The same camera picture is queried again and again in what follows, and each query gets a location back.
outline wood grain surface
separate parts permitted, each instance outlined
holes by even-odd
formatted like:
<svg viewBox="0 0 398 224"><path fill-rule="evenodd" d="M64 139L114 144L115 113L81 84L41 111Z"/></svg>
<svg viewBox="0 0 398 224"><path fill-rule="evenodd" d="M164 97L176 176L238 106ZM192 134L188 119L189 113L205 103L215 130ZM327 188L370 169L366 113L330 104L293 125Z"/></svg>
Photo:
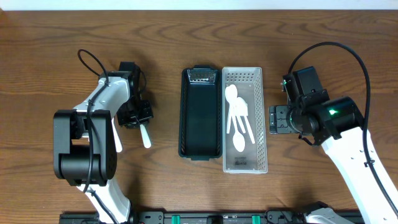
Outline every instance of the wood grain surface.
<svg viewBox="0 0 398 224"><path fill-rule="evenodd" d="M369 130L398 185L398 12L396 11L65 11L0 15L0 223L57 223L64 211L94 211L53 172L52 118L96 87L78 60L93 52L108 70L135 61L147 75L155 118L152 147L139 130L119 128L124 150L116 178L138 210L266 210L321 200L356 204L320 147L296 135L267 133L269 172L223 173L222 159L193 162L177 153L181 71L195 64L262 67L265 107L285 103L282 75L303 49L323 41L352 47L369 70ZM331 98L348 95L361 111L365 84L347 52L322 47L296 68L313 65Z"/></svg>

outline black cable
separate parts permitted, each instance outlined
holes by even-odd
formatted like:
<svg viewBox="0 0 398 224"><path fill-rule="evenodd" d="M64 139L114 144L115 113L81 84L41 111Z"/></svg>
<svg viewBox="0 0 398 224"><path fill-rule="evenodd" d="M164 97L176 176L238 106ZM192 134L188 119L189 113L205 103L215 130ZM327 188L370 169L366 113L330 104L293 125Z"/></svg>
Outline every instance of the black cable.
<svg viewBox="0 0 398 224"><path fill-rule="evenodd" d="M392 202L390 196L388 195L388 193L386 192L383 184L381 183L381 180L379 178L379 176L376 173L376 170L374 169L373 166L373 160L371 159L371 156L369 154L369 149L368 149L368 121L369 121L369 110L370 110L370 106L371 106L371 82L369 79L369 74L368 74L368 70L365 67L365 64L363 63L362 59L359 57L359 55L357 53L355 53L355 51L343 44L340 43L336 43L336 42L322 42L319 44L315 44L307 49L305 49L303 52L301 52L292 62L292 65L289 68L289 73L292 72L294 65L296 64L297 60L305 53L307 53L308 51L314 49L315 47L319 47L319 46L325 46L325 45L332 45L332 46L337 46L337 47L341 47L342 49L347 50L349 53L351 53L355 59L358 61L359 65L362 68L362 71L364 73L365 76L365 82L366 82L366 105L365 105L365 115L364 115L364 122L363 122L363 126L362 126L362 140L363 140L363 149L365 152L365 157L366 157L366 162L365 165L369 166L374 180L376 181L376 183L378 184L381 192L383 193L384 197L386 198L388 204L391 206L392 210L394 211L394 213L396 214L396 216L398 217L398 210L397 207L394 205L394 203Z"/></svg>
<svg viewBox="0 0 398 224"><path fill-rule="evenodd" d="M147 88L147 78L145 77L145 73L143 71L141 71L141 74L142 74L142 77L144 77L145 84L144 84L144 87L139 91L139 94L142 94L145 91L145 89Z"/></svg>
<svg viewBox="0 0 398 224"><path fill-rule="evenodd" d="M95 200L97 200L98 204L100 207L105 211L105 213L112 219L112 222L114 224L117 224L118 222L116 219L113 217L112 213L104 206L104 203L101 201L100 197L95 193L95 190L89 190L88 191L91 196L94 196Z"/></svg>
<svg viewBox="0 0 398 224"><path fill-rule="evenodd" d="M106 70L105 70L105 67L104 67L104 65L100 62L100 60L98 60L98 58L96 58L92 53L90 53L88 50L85 50L85 49L80 49L78 52L77 52L77 57L79 58L79 60L80 60L80 62L86 67L86 68L88 68L88 70L90 70L91 72L93 72L95 75L97 75L97 76L99 76L99 74L96 72L96 71L94 71L92 68L90 68L90 66L88 66L87 64L86 64L86 62L81 58L81 52L86 52L88 55L90 55L94 60L96 60L97 61L97 63L101 66L101 68L102 68L102 71L105 73L105 75L106 75L106 81L109 81L108 80L108 74L106 74Z"/></svg>
<svg viewBox="0 0 398 224"><path fill-rule="evenodd" d="M83 193L87 192L88 186L90 185L91 182L91 174L93 172L93 161L94 161L94 142L93 142L93 132L92 132L92 120L91 120L91 107L94 105L95 99L100 95L100 93L108 86L109 83L109 77L108 77L108 73L105 70L104 65L98 60L98 58L96 58L92 53L90 53L89 51L85 50L85 49L80 49L77 52L77 56L79 58L79 60L82 62L82 64L88 68L90 71L92 71L94 74L96 74L97 76L99 76L99 74L94 71L93 69L91 69L81 58L81 52L85 52L88 55L92 56L94 60L96 60L98 62L98 64L101 66L103 73L105 75L105 83L104 85L94 94L94 96L88 100L88 105L87 105L87 112L86 112L86 119L87 119L87 131L88 131L88 139L90 140L90 161L89 161L89 165L88 165L88 174L87 174L87 181L85 184L85 188L83 189Z"/></svg>
<svg viewBox="0 0 398 224"><path fill-rule="evenodd" d="M312 146L312 145L313 145L313 143L310 142L310 140L308 140L306 137L303 137L303 132L301 132L301 133L298 135L298 139L305 141L309 146Z"/></svg>

